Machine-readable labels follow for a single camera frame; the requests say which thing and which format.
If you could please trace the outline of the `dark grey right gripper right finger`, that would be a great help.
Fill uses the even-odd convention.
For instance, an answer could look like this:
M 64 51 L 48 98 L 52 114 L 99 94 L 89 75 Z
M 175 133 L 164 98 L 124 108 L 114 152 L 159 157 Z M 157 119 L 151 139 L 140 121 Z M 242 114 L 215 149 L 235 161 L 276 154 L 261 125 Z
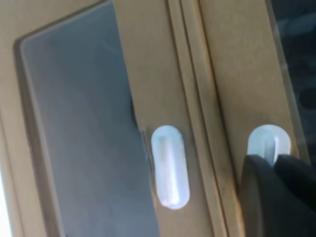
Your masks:
M 284 185 L 310 209 L 316 209 L 316 169 L 290 155 L 279 155 L 274 170 Z

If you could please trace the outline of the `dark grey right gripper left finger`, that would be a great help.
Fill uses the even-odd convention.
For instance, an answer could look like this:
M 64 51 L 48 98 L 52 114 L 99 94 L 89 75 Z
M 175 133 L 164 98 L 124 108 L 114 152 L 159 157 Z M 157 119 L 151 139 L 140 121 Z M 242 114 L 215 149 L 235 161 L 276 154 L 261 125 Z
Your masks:
M 260 156 L 245 158 L 239 200 L 247 237 L 316 235 L 316 210 L 295 197 Z

